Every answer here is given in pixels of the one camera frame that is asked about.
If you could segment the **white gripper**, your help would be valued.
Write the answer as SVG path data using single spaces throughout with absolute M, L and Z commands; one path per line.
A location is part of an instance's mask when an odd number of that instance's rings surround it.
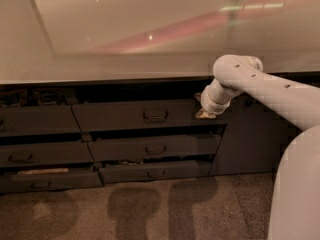
M 215 119 L 230 106 L 231 97 L 223 87 L 208 85 L 202 93 L 196 93 L 195 99 L 201 103 L 200 109 L 195 117 L 197 119 Z

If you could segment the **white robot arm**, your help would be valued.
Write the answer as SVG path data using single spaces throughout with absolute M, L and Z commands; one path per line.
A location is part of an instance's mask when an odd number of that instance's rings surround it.
M 301 130 L 276 174 L 268 240 L 320 240 L 320 88 L 263 72 L 259 58 L 224 55 L 196 96 L 198 118 L 223 114 L 245 92 Z

